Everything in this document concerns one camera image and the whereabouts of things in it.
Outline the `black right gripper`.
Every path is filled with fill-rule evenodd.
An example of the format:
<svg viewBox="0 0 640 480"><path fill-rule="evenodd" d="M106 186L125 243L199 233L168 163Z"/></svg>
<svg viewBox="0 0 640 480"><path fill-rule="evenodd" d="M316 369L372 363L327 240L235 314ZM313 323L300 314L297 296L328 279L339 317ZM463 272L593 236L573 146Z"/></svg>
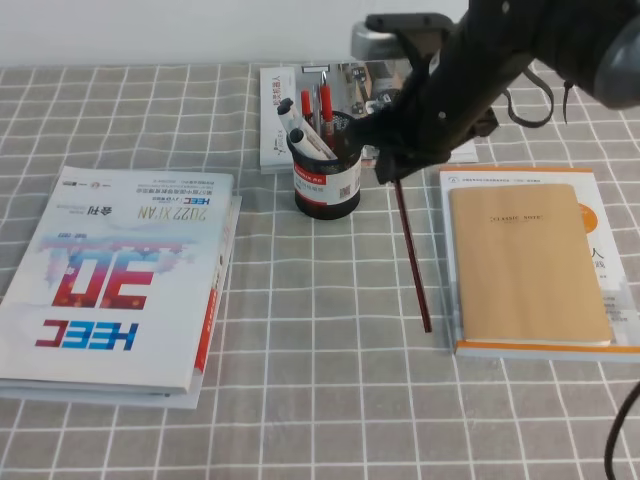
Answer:
<svg viewBox="0 0 640 480"><path fill-rule="evenodd" d="M349 122L345 144L379 150L379 184L401 181L425 165L447 162L461 144L491 133L497 121L488 112L498 96L499 83L472 64L425 59L389 106Z"/></svg>

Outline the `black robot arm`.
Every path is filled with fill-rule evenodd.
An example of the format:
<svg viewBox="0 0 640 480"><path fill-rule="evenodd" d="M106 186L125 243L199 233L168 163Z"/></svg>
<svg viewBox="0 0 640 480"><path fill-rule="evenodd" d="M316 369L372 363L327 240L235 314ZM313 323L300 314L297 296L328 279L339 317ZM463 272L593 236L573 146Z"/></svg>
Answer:
<svg viewBox="0 0 640 480"><path fill-rule="evenodd" d="M608 109L639 104L636 1L472 1L459 22L374 14L364 30L392 35L412 66L391 103L346 128L349 145L378 149L382 184L490 135L493 102L535 60Z"/></svg>

